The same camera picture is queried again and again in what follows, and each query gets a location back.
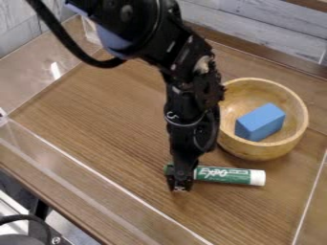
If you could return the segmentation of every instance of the gray wall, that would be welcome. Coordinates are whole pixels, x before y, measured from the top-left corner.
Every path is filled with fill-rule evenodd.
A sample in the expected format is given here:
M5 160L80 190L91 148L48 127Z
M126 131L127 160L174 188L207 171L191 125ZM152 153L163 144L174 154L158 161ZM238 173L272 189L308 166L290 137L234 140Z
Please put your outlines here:
M178 0L184 19L294 56L319 62L327 13L282 0Z
M72 13L63 9L64 0L44 0L60 20ZM47 31L24 0L0 0L0 57Z

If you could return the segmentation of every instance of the black cable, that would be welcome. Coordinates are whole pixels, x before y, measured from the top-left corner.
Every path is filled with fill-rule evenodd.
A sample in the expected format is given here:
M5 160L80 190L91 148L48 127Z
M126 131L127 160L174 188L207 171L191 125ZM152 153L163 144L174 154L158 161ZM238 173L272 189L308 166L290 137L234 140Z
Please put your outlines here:
M120 64L126 62L126 60L115 57L110 60L96 60L90 55L86 54L86 52L82 50L82 48L78 46L76 42L74 41L72 37L67 33L67 30L64 29L63 25L60 24L59 20L56 19L52 11L46 6L44 2L42 0L25 0L32 9L36 11L38 15L46 22L48 28L54 32L56 38L63 43L63 45L67 47L67 49L71 51L71 53L88 65L96 66L99 68L115 68Z
M51 245L51 230L46 222L39 217L32 215L21 215L21 214L0 217L0 226L21 220L31 220L43 225L46 231L46 245Z

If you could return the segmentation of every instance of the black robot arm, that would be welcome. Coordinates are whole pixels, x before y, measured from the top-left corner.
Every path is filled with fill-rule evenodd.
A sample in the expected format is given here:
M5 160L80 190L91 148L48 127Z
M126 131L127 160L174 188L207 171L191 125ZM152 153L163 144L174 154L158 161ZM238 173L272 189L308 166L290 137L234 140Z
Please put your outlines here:
M27 2L60 38L59 23L38 8L42 0ZM96 23L104 48L116 58L115 66L139 57L160 69L174 158L167 181L171 190L191 190L198 159L215 149L220 128L223 86L212 47L184 25L175 0L67 0L66 4Z

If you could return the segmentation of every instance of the wooden bowl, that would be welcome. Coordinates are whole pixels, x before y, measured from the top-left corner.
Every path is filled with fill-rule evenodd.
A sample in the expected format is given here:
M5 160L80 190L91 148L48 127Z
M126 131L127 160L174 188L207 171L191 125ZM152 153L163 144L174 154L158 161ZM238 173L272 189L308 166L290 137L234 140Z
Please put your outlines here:
M288 88L260 78L235 79L224 85L219 144L246 160L268 161L282 157L298 145L310 124L302 99ZM268 102L286 113L283 129L259 143L247 141L235 135L236 119Z

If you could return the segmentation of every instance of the blue foam cube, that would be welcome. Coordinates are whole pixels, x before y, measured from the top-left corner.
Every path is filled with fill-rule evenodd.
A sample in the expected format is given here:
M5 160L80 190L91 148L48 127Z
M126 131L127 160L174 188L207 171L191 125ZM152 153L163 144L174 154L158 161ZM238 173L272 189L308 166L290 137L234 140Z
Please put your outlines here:
M267 103L238 119L235 135L259 142L283 128L286 114L274 103Z

